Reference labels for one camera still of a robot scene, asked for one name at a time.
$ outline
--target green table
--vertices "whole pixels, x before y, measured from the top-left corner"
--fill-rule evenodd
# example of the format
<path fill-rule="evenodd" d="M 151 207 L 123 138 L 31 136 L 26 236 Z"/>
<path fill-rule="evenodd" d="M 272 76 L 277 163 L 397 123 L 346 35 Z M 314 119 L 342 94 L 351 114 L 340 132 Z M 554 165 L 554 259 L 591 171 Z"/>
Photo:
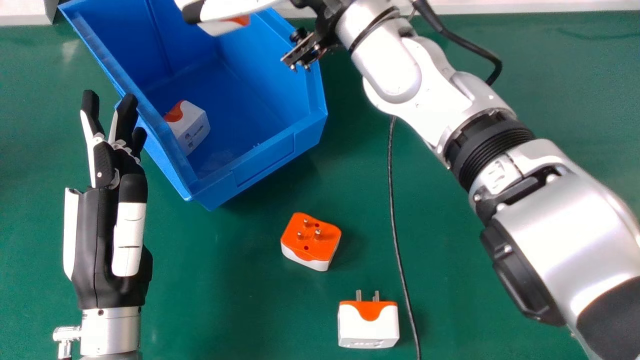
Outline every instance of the green table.
<path fill-rule="evenodd" d="M 495 88 L 520 118 L 640 214 L 637 20 L 634 12 L 445 18 L 502 56 Z M 484 60 L 438 41 L 458 69 L 489 73 Z M 145 243 L 155 264 L 143 311 L 146 359 L 414 357 L 404 307 L 396 347 L 337 346 L 338 301 L 363 289 L 402 302 L 402 292 L 388 221 L 388 118 L 368 103 L 347 54 L 327 57 L 322 71 L 330 116 L 321 143 L 216 211 L 184 202 L 143 155 Z M 52 27 L 0 29 L 3 359 L 53 359 L 51 331 L 80 321 L 61 242 L 64 187 L 89 181 L 78 119 L 85 88 L 106 110 L 118 100 L 61 17 Z M 400 125 L 396 136 L 397 224 L 423 358 L 584 359 L 568 331 L 520 316 L 480 245 L 464 191 L 410 129 Z M 294 211 L 343 229 L 329 272 L 281 255 Z"/>

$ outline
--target thin black wire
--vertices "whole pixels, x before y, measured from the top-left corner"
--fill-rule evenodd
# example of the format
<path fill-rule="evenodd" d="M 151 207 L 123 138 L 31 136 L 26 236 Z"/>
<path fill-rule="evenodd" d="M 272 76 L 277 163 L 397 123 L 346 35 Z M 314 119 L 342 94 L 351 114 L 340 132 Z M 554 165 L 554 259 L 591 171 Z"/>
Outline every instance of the thin black wire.
<path fill-rule="evenodd" d="M 493 54 L 491 51 L 483 49 L 482 47 L 475 45 L 471 41 L 461 38 L 457 34 L 450 32 L 447 28 L 445 28 L 438 15 L 433 11 L 431 5 L 429 5 L 426 0 L 413 0 L 413 7 L 418 10 L 424 20 L 426 20 L 435 31 L 439 32 L 439 34 L 462 46 L 463 48 L 471 51 L 472 53 L 480 55 L 492 62 L 493 72 L 484 82 L 489 86 L 491 86 L 495 82 L 495 80 L 498 78 L 498 76 L 500 76 L 500 73 L 502 72 L 502 60 L 500 60 L 500 58 L 498 58 L 496 54 Z"/>
<path fill-rule="evenodd" d="M 406 285 L 406 278 L 404 276 L 404 267 L 402 266 L 402 257 L 400 256 L 400 247 L 398 245 L 398 233 L 396 231 L 396 206 L 394 204 L 394 180 L 393 171 L 391 167 L 392 153 L 394 147 L 394 129 L 396 128 L 396 116 L 391 116 L 391 123 L 389 125 L 389 139 L 387 143 L 387 180 L 389 183 L 389 213 L 391 217 L 391 233 L 394 239 L 394 247 L 396 249 L 396 260 L 398 264 L 398 271 L 400 272 L 400 281 L 402 282 L 402 291 L 404 292 L 404 302 L 406 304 L 406 311 L 409 315 L 409 323 L 411 324 L 411 331 L 413 332 L 413 341 L 415 342 L 415 353 L 418 360 L 422 359 L 420 351 L 420 338 L 418 337 L 418 329 L 415 326 L 415 320 L 413 319 L 413 308 L 411 307 L 411 300 L 409 298 L 409 289 Z"/>

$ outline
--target robotic hand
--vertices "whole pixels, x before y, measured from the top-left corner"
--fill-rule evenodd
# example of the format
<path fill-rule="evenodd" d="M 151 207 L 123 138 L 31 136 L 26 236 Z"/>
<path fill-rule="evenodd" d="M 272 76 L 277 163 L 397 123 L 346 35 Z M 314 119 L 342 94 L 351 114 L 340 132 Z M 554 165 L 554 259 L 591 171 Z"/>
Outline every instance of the robotic hand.
<path fill-rule="evenodd" d="M 183 14 L 219 20 L 275 2 L 200 0 Z M 424 0 L 412 2 L 433 20 Z M 349 51 L 373 105 L 407 122 L 468 191 L 482 244 L 519 310 L 566 325 L 592 359 L 636 359 L 640 229 L 625 203 L 536 138 L 485 82 L 456 71 L 389 0 L 291 3 L 315 11 L 316 30 L 292 34 L 282 61 L 295 70 L 338 45 Z"/>
<path fill-rule="evenodd" d="M 137 127 L 138 100 L 118 105 L 109 138 L 98 120 L 99 98 L 83 94 L 80 118 L 91 186 L 65 190 L 63 267 L 82 309 L 80 327 L 58 327 L 58 359 L 71 359 L 71 344 L 90 359 L 141 359 L 140 313 L 152 273 L 152 256 L 142 237 L 147 178 L 140 152 L 147 138 Z"/>

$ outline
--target metal connector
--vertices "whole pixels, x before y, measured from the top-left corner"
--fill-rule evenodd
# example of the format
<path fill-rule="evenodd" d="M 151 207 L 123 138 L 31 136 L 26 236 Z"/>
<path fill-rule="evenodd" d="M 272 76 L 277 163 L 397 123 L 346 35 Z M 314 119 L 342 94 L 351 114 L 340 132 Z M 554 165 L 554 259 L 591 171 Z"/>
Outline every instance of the metal connector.
<path fill-rule="evenodd" d="M 53 341 L 58 343 L 58 360 L 71 360 L 74 341 L 80 340 L 80 326 L 59 326 L 53 330 Z"/>

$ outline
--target blue plastic box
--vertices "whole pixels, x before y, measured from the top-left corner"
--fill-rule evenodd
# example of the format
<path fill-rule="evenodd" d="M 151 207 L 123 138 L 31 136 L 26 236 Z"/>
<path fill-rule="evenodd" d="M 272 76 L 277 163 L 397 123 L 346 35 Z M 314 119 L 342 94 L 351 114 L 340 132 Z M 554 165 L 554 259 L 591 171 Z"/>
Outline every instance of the blue plastic box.
<path fill-rule="evenodd" d="M 60 10 L 120 96 L 140 101 L 145 149 L 185 200 L 213 210 L 320 140 L 320 69 L 280 62 L 293 28 L 273 10 L 222 37 L 186 24 L 173 0 L 74 0 Z M 189 156 L 163 119 L 180 100 L 211 123 Z"/>

